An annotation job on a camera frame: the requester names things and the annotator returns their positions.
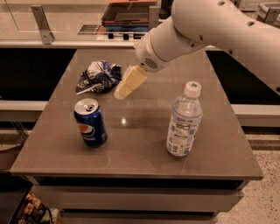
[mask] pepsi logo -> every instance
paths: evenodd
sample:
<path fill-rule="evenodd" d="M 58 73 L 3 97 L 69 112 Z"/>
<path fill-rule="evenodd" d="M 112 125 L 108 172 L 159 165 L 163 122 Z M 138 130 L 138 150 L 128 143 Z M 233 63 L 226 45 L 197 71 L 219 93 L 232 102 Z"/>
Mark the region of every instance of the pepsi logo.
<path fill-rule="evenodd" d="M 78 127 L 80 133 L 85 137 L 91 137 L 95 133 L 95 128 L 93 126 L 84 123 L 78 123 Z"/>

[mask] bottle cap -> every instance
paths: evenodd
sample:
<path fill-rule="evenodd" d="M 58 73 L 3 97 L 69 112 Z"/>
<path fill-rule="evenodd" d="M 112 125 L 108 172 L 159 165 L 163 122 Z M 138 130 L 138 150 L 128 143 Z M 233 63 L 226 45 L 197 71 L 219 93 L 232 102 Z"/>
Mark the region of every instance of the bottle cap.
<path fill-rule="evenodd" d="M 201 85 L 197 81 L 189 81 L 185 84 L 184 93 L 187 97 L 198 98 L 201 93 Z"/>

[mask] gray surface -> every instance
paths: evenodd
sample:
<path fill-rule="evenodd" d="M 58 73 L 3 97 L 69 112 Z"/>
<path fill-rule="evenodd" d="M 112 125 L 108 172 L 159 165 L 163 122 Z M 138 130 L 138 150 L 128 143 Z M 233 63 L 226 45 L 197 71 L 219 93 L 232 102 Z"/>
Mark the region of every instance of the gray surface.
<path fill-rule="evenodd" d="M 263 175 L 248 140 L 203 51 L 175 59 L 126 100 L 107 94 L 75 95 L 75 85 L 91 61 L 134 65 L 130 49 L 78 50 L 11 172 L 26 175 L 260 179 Z M 176 159 L 165 149 L 172 101 L 187 81 L 202 84 L 204 116 L 192 151 Z M 74 120 L 74 104 L 93 97 L 108 131 L 98 149 L 86 147 Z"/>

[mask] soda can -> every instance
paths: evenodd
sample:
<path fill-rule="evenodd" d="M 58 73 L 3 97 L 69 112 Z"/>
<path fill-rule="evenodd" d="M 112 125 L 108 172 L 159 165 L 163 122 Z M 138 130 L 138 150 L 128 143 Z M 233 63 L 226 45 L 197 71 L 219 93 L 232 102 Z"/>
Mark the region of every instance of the soda can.
<path fill-rule="evenodd" d="M 78 101 L 74 107 L 74 117 L 86 145 L 98 147 L 106 141 L 102 110 L 96 100 L 87 98 Z"/>

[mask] crumpled chip bag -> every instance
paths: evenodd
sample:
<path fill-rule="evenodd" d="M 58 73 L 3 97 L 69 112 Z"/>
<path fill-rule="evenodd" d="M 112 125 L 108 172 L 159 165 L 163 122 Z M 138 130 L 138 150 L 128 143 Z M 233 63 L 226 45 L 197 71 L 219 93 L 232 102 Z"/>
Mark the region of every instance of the crumpled chip bag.
<path fill-rule="evenodd" d="M 51 211 L 34 193 L 27 194 L 14 224 L 53 224 Z"/>
<path fill-rule="evenodd" d="M 106 60 L 93 61 L 91 65 L 82 72 L 76 86 L 76 94 L 86 92 L 105 92 L 116 86 L 122 80 L 122 67 L 111 64 Z"/>

